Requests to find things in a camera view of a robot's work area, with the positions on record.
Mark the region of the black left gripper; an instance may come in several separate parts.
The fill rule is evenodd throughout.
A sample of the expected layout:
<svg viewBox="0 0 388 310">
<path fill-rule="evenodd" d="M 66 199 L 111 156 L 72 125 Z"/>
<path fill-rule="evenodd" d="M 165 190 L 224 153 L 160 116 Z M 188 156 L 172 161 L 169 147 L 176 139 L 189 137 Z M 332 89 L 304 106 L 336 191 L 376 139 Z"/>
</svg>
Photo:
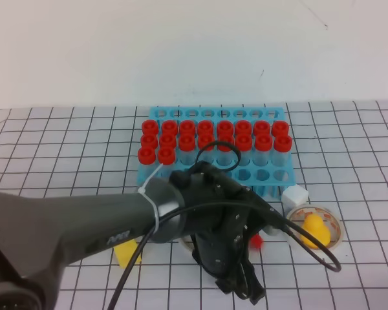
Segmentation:
<svg viewBox="0 0 388 310">
<path fill-rule="evenodd" d="M 264 298 L 264 288 L 249 260 L 248 246 L 261 229 L 278 228 L 280 214 L 226 169 L 204 161 L 172 172 L 169 181 L 184 200 L 181 235 L 193 238 L 196 261 L 224 294 L 257 304 Z"/>
</svg>

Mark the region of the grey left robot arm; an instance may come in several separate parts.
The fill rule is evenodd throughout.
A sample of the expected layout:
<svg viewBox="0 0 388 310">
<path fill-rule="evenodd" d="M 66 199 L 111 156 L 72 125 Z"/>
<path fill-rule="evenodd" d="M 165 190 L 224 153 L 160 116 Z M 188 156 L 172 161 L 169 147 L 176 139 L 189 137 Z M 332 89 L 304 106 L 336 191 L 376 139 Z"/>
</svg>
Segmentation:
<svg viewBox="0 0 388 310">
<path fill-rule="evenodd" d="M 144 193 L 25 198 L 0 192 L 0 309 L 53 309 L 64 269 L 139 236 L 190 236 L 193 257 L 226 294 L 257 303 L 265 291 L 248 259 L 250 238 L 279 213 L 226 173 L 198 164 Z"/>
</svg>

